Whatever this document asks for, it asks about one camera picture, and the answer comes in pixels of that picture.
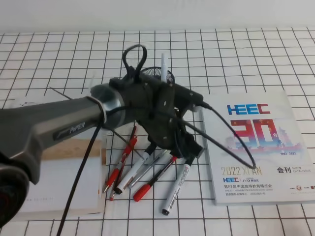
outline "black wire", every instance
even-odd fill
[[[234,157],[236,160],[238,160],[240,163],[242,163],[243,165],[251,168],[251,169],[255,169],[256,168],[256,163],[255,163],[255,160],[254,158],[252,157],[252,154],[249,152],[248,148],[246,147],[246,145],[244,144],[244,142],[240,139],[240,137],[234,132],[233,134],[238,137],[238,139],[241,141],[241,144],[243,145],[243,147],[245,148],[245,150],[247,150],[247,153],[249,153],[249,157],[252,161],[252,165],[248,164],[246,161],[244,161],[243,159],[241,159],[238,155],[234,154],[233,152],[231,152],[229,149],[227,149],[226,147],[224,147],[222,144],[220,144],[219,142],[217,142],[215,139],[211,138],[209,135],[207,135],[206,133],[202,132],[200,129],[196,128],[195,126],[193,126],[192,124],[188,123],[187,121],[181,119],[181,118],[178,118],[177,116],[174,116],[174,115],[171,115],[171,114],[168,114],[168,113],[164,113],[164,112],[160,112],[160,111],[157,111],[157,110],[152,110],[148,107],[118,107],[118,108],[115,108],[115,109],[112,109],[111,111],[108,112],[108,116],[111,116],[113,115],[114,113],[118,112],[118,111],[121,111],[121,110],[128,110],[128,109],[140,109],[140,110],[146,110],[146,111],[150,111],[152,113],[156,113],[156,114],[159,114],[159,115],[162,115],[162,116],[167,116],[169,118],[172,118],[174,120],[176,120],[177,122],[181,123],[181,124],[184,124],[185,126],[188,126],[189,128],[191,128],[192,130],[194,130],[195,132],[197,132],[198,134],[200,134],[202,137],[206,138],[207,140],[209,140],[211,143],[213,143],[214,145],[216,145],[217,147],[221,148],[223,151],[225,151],[226,153],[228,153],[229,155],[231,155],[232,157]]]
[[[139,83],[140,82],[140,77],[139,77],[140,76],[140,71],[141,71],[141,69],[142,69],[142,67],[143,67],[143,65],[144,65],[144,63],[146,62],[146,59],[147,59],[147,54],[148,54],[147,53],[147,49],[144,46],[142,46],[141,44],[137,44],[137,45],[134,45],[134,46],[126,49],[124,51],[124,53],[123,53],[123,56],[122,56],[123,63],[124,63],[125,68],[127,70],[127,77],[130,79],[131,77],[130,77],[130,72],[129,72],[129,65],[128,65],[127,61],[126,61],[126,57],[127,57],[128,52],[130,52],[132,49],[140,48],[140,47],[143,50],[143,55],[142,55],[142,59],[140,60],[139,64],[137,65],[137,68],[135,70],[135,74],[134,74],[134,82],[135,83]]]
[[[70,208],[70,204],[71,204],[71,201],[72,201],[72,198],[73,198],[75,189],[76,189],[76,187],[77,187],[77,185],[78,185],[80,176],[81,176],[82,171],[83,171],[83,169],[84,169],[84,166],[85,166],[85,164],[86,164],[86,162],[87,162],[87,160],[88,160],[89,154],[90,154],[91,149],[92,149],[92,147],[93,147],[93,143],[94,143],[94,141],[95,141],[95,139],[96,139],[96,137],[97,137],[98,132],[99,132],[100,129],[101,129],[101,124],[99,124],[99,125],[96,127],[96,129],[95,129],[95,131],[94,131],[94,134],[93,134],[93,136],[91,137],[91,140],[90,140],[90,143],[89,143],[89,145],[88,145],[88,148],[87,148],[87,150],[86,150],[86,152],[85,152],[85,154],[84,154],[83,160],[82,160],[82,162],[81,162],[80,168],[79,168],[78,173],[77,173],[77,175],[76,175],[76,177],[75,177],[75,180],[74,180],[74,182],[73,182],[73,185],[72,185],[72,188],[71,188],[71,191],[70,191],[70,194],[69,194],[67,203],[66,203],[65,208],[64,208],[64,211],[63,211],[63,216],[62,216],[61,221],[60,221],[60,225],[59,225],[59,228],[58,228],[57,236],[60,236],[60,235],[61,235],[61,232],[62,232],[63,226],[64,226],[64,222],[65,222],[65,218],[67,217],[67,214],[68,214],[68,211],[69,211],[69,208]]]
[[[210,111],[213,111],[214,114],[217,115],[217,117],[219,117],[223,123],[232,131],[232,133],[234,134],[234,136],[238,139],[238,141],[240,141],[240,143],[242,144],[243,148],[245,149],[245,151],[247,152],[248,156],[250,157],[252,163],[255,162],[255,160],[252,157],[251,152],[249,151],[249,149],[247,148],[246,144],[244,143],[244,141],[240,138],[240,136],[236,133],[236,131],[231,127],[231,125],[229,123],[227,123],[227,121],[220,115],[219,112],[217,112],[212,106],[210,106],[208,103],[206,102],[202,102],[201,105],[203,108],[206,108]]]

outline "red pen tip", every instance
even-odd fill
[[[142,197],[150,190],[151,186],[149,184],[143,185],[139,190],[134,194],[133,199],[135,202],[138,202]]]

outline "table surface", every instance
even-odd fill
[[[202,94],[285,90],[310,156],[315,157],[315,28],[202,29],[175,31],[55,32],[0,35],[0,108],[15,98],[53,93],[68,96],[107,83],[126,71],[123,49],[141,43],[148,49],[145,67],[160,66],[168,54],[176,82]],[[128,55],[136,66],[141,51]],[[185,119],[197,127],[198,116]],[[117,131],[126,138],[132,124]],[[137,130],[137,149],[148,141]],[[196,135],[202,144],[203,140]],[[124,148],[118,137],[108,139],[108,165],[113,170]],[[136,160],[128,161],[126,170]],[[206,156],[196,161],[168,217],[161,214],[167,189],[180,163],[136,203],[125,191],[106,201],[105,213],[70,217],[64,236],[310,236],[315,235],[315,205],[214,206]],[[143,181],[152,176],[151,171]],[[0,236],[54,236],[58,220],[10,222]]]

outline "catalog booklet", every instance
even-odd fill
[[[207,141],[217,205],[311,202],[315,170],[285,92],[208,95],[249,148],[252,170]],[[205,131],[251,163],[246,151],[211,111],[203,109]]]

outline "logo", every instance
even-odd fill
[[[227,105],[228,114],[232,115],[233,112],[237,115],[258,115],[258,114],[270,114],[269,111],[263,111],[262,107],[268,107],[268,104],[238,104]]]
[[[227,183],[234,183],[234,182],[239,182],[240,178],[223,178],[223,182]]]

